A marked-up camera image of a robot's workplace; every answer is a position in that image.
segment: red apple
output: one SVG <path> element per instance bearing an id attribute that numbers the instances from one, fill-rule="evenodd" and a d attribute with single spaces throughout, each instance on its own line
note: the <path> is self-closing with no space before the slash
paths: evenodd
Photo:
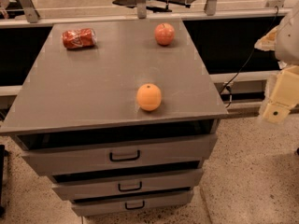
<path id="1" fill-rule="evenodd" d="M 175 38 L 175 28 L 169 23 L 161 23 L 156 26 L 155 39 L 162 46 L 169 45 Z"/>

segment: gray tabletop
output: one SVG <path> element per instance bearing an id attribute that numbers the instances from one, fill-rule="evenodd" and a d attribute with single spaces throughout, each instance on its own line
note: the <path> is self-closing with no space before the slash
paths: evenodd
<path id="1" fill-rule="evenodd" d="M 214 84 L 179 19 L 168 47 L 154 39 L 166 20 L 54 25 L 11 107 L 0 133 L 44 133 L 100 127 L 213 119 L 227 114 Z M 97 46 L 68 50 L 66 30 L 93 28 Z M 162 91 L 161 106 L 139 108 L 144 83 Z"/>

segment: black handle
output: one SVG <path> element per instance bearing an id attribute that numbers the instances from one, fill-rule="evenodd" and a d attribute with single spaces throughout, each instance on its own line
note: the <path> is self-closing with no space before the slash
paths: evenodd
<path id="1" fill-rule="evenodd" d="M 125 191 L 134 191 L 134 190 L 141 190 L 142 189 L 142 182 L 139 182 L 139 187 L 135 189 L 121 189 L 121 184 L 119 183 L 119 191 L 125 192 Z"/>
<path id="2" fill-rule="evenodd" d="M 125 203 L 124 207 L 127 210 L 136 210 L 136 209 L 142 209 L 145 206 L 145 204 L 146 203 L 144 201 L 142 201 L 142 205 L 141 206 L 138 206 L 138 207 L 128 207 L 128 203 Z"/>
<path id="3" fill-rule="evenodd" d="M 136 160 L 138 160 L 140 158 L 140 150 L 137 151 L 136 157 L 129 158 L 129 159 L 115 160 L 115 159 L 113 159 L 113 153 L 112 152 L 110 152 L 109 157 L 110 157 L 110 161 L 113 161 L 113 162 L 118 162 L 118 161 L 136 161 Z"/>

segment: orange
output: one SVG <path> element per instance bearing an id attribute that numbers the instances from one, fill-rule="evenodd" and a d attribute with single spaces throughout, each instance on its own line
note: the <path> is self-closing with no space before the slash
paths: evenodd
<path id="1" fill-rule="evenodd" d="M 155 110 L 162 100 L 161 90 L 154 84 L 144 84 L 138 89 L 136 99 L 143 110 Z"/>

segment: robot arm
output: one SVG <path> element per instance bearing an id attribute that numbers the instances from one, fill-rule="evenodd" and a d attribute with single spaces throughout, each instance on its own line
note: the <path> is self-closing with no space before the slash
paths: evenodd
<path id="1" fill-rule="evenodd" d="M 299 104 L 299 3 L 278 27 L 270 31 L 269 37 L 274 38 L 273 48 L 277 59 L 288 67 L 268 79 L 266 88 L 270 92 L 266 94 L 260 115 L 269 122 L 280 123 Z"/>

